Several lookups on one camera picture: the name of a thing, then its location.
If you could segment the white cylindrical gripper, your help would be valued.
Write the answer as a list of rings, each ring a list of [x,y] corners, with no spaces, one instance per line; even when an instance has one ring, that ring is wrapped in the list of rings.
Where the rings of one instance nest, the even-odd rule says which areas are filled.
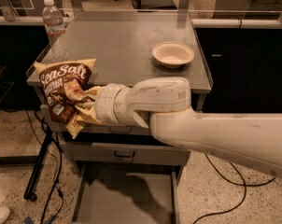
[[[120,91],[125,90],[122,84],[108,84],[106,86],[94,86],[85,90],[86,95],[95,101],[94,107],[83,108],[76,105],[78,112],[76,122],[106,126],[120,126],[115,112],[114,103]]]

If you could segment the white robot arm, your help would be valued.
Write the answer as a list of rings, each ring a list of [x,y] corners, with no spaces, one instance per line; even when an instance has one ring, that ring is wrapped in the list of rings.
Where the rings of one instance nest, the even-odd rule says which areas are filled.
[[[105,126],[149,129],[158,141],[282,179],[282,114],[202,113],[192,109],[184,77],[158,77],[131,88],[111,83],[93,96]]]

